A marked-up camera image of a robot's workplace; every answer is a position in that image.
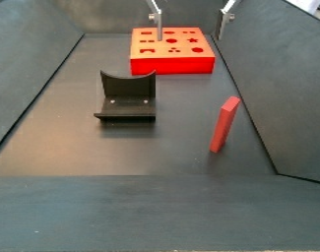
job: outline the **gray wall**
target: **gray wall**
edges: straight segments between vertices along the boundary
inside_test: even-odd
[[[243,1],[218,46],[278,171],[320,181],[320,21]]]
[[[80,28],[88,33],[131,33],[133,28],[152,27],[145,0],[53,0]],[[164,26],[215,29],[223,0],[157,0],[164,10]]]
[[[49,0],[0,1],[0,141],[81,36]]]

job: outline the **black bracket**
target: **black bracket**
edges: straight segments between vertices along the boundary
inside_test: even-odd
[[[100,119],[156,119],[156,71],[143,77],[121,78],[101,71],[105,90]]]

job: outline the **star-shaped hole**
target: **star-shaped hole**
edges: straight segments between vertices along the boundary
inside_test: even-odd
[[[196,38],[191,38],[191,39],[188,39],[188,41],[189,41],[191,43],[198,43],[198,42],[199,42],[199,40],[198,40]]]

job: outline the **red block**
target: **red block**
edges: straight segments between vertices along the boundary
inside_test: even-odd
[[[236,115],[240,98],[232,96],[220,109],[218,125],[215,128],[214,138],[211,140],[210,150],[218,153],[226,144],[228,132]]]
[[[163,33],[157,41],[156,28],[133,29],[132,75],[212,73],[216,57],[200,28],[164,28]]]

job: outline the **red rectangular peg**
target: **red rectangular peg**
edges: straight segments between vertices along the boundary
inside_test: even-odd
[[[210,145],[210,150],[215,153],[220,151],[226,144],[240,101],[239,97],[232,96],[220,108],[218,124]]]

